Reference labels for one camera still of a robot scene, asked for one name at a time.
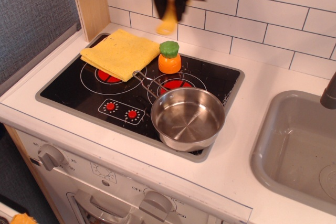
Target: oven door handle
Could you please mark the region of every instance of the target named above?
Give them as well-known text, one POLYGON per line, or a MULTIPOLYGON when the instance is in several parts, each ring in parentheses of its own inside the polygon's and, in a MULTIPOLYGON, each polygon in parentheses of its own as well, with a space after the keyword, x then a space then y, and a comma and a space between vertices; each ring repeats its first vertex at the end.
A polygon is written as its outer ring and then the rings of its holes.
POLYGON ((143 224, 142 219, 130 212, 125 217, 109 214, 91 203, 92 195, 78 190, 75 194, 76 202, 90 215, 106 224, 143 224))

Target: saucepan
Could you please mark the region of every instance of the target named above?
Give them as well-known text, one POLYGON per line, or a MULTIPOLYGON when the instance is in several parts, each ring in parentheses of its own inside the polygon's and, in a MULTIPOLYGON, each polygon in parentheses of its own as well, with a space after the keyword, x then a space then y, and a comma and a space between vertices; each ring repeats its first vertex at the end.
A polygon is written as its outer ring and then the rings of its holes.
POLYGON ((151 120, 164 144, 177 151, 192 152, 202 150, 215 141, 225 122, 224 107, 217 97, 194 87, 168 90, 140 71, 135 71, 133 76, 156 98, 151 120), (157 96, 138 75, 166 92, 157 96))

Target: yellow cloth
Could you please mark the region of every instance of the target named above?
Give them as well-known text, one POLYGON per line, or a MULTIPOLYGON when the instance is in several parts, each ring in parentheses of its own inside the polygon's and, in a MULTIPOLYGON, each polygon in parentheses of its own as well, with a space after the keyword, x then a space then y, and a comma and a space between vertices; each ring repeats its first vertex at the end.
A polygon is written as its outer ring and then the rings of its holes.
POLYGON ((81 59, 122 81, 128 81, 136 70, 142 70, 160 54, 159 44, 130 34, 115 31, 92 48, 83 49, 81 59))

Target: black stovetop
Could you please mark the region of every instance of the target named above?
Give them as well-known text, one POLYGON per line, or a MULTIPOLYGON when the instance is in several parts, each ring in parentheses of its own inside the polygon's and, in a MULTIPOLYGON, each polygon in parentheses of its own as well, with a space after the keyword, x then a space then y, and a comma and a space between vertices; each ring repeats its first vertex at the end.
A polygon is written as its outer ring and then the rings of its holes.
MULTIPOLYGON (((90 47, 95 46, 106 36, 101 35, 90 47)), ((240 71, 236 69, 184 55, 181 55, 180 72, 163 74, 158 69, 157 58, 142 70, 145 75, 169 89, 177 87, 206 89, 217 96, 223 106, 240 75, 240 71)), ((155 83, 148 83, 146 80, 144 82, 155 94, 161 94, 160 88, 155 83)), ((141 86, 139 80, 131 78, 128 82, 122 82, 82 61, 80 55, 42 88, 37 94, 37 99, 94 123, 106 127, 115 125, 117 127, 113 129, 120 130, 126 135, 129 131, 133 132, 140 140, 145 138, 145 142, 149 144, 151 141, 159 147, 163 144, 150 118, 155 98, 141 86)), ((197 156, 201 153, 202 151, 197 151, 191 154, 197 156)))

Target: sink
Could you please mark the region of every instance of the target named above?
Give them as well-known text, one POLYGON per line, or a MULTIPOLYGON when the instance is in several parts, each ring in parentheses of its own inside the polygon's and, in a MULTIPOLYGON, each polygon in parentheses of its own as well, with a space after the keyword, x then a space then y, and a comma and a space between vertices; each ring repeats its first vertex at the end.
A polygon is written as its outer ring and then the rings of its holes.
POLYGON ((268 189, 336 216, 336 110, 301 91, 275 96, 251 168, 268 189))

